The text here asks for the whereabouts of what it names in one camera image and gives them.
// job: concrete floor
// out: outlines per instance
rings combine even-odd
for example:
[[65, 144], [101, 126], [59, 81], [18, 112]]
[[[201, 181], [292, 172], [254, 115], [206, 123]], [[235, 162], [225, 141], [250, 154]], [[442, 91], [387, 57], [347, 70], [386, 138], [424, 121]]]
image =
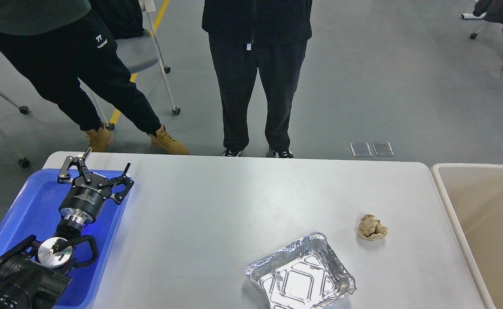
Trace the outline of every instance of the concrete floor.
[[[158, 8], [163, 0], [156, 0]], [[477, 37], [472, 0], [315, 0], [313, 36], [291, 116], [297, 158], [503, 164], [503, 34], [489, 24]], [[159, 39], [179, 116], [161, 74], [136, 82], [169, 132], [193, 155], [218, 156], [223, 130], [220, 97], [201, 29], [202, 2], [171, 1]], [[84, 133], [35, 92], [0, 54], [0, 90], [27, 105], [21, 115], [0, 98], [0, 125], [29, 158], [23, 169], [0, 137], [0, 221], [25, 180], [60, 150], [84, 151]], [[112, 107], [102, 103], [107, 114]], [[245, 156], [264, 157], [265, 94], [258, 82], [249, 108]], [[161, 153], [123, 116], [108, 151]], [[355, 158], [350, 142], [390, 142], [394, 157]]]

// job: aluminum foil tray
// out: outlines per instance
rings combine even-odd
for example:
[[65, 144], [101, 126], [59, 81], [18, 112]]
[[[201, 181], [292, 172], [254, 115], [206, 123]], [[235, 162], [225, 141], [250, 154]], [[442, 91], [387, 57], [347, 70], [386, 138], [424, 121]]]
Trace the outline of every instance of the aluminum foil tray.
[[353, 276], [320, 232], [249, 264], [245, 274], [266, 295], [270, 309], [322, 308], [356, 290]]

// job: crumpled paper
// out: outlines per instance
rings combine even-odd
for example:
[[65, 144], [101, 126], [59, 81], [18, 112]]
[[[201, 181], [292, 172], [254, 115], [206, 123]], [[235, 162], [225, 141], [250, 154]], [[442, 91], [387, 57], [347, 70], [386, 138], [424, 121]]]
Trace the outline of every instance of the crumpled paper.
[[375, 215], [366, 214], [360, 220], [358, 235], [367, 240], [378, 240], [387, 236], [387, 227]]

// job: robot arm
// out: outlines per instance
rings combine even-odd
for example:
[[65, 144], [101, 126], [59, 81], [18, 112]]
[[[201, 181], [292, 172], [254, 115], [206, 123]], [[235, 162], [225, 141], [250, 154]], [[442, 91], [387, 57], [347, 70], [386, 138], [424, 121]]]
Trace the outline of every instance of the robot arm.
[[[121, 204], [134, 182], [127, 176], [130, 164], [111, 179], [89, 172], [85, 159], [90, 152], [91, 147], [81, 157], [68, 156], [58, 174], [57, 182], [70, 183], [71, 188], [58, 208], [61, 219], [53, 237], [37, 241], [30, 235], [0, 256], [0, 309], [51, 309], [71, 281], [68, 273], [98, 258], [95, 238], [81, 232], [96, 221], [108, 198]], [[75, 178], [70, 167], [78, 169]], [[125, 188], [112, 194], [119, 185]], [[92, 257], [78, 262], [73, 252], [84, 242], [89, 243]]]

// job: black sneaker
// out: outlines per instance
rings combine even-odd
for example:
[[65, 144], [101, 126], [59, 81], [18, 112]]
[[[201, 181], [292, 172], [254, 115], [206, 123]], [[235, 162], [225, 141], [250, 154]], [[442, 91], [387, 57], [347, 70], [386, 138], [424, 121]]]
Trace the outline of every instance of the black sneaker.
[[272, 149], [272, 154], [275, 158], [293, 159], [293, 153], [291, 153], [290, 149], [281, 152], [276, 152], [274, 149]]
[[226, 149], [223, 153], [223, 156], [224, 157], [241, 157], [242, 156], [242, 152], [239, 151], [239, 152], [235, 152], [235, 151], [232, 151], [230, 149]]

